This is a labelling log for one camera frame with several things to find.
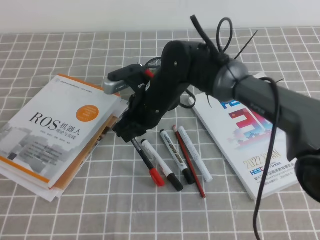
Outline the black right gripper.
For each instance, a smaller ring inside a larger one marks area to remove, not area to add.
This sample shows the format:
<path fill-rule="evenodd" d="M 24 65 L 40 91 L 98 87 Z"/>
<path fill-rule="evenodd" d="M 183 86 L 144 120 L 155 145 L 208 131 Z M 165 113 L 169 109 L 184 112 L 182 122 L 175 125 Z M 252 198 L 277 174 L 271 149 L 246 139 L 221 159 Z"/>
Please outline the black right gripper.
<path fill-rule="evenodd" d="M 187 44 L 182 41 L 169 42 L 162 52 L 161 67 L 150 80 L 148 90 L 142 87 L 142 91 L 135 94 L 128 110 L 113 127 L 116 135 L 128 143 L 156 127 L 189 87 L 189 67 Z"/>

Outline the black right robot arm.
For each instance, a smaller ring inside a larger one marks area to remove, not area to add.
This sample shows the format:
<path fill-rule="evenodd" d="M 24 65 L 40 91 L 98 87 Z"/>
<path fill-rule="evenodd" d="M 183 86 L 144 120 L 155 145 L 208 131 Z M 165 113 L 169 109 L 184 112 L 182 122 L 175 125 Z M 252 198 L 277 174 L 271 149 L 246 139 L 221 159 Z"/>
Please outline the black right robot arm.
<path fill-rule="evenodd" d="M 214 46 L 169 42 L 150 87 L 130 98 L 115 133 L 125 142 L 144 135 L 158 125 L 189 86 L 219 101 L 239 101 L 283 130 L 287 159 L 296 159 L 299 184 L 311 198 L 320 199 L 320 102 L 280 87 L 268 77 L 253 77 L 242 62 Z"/>

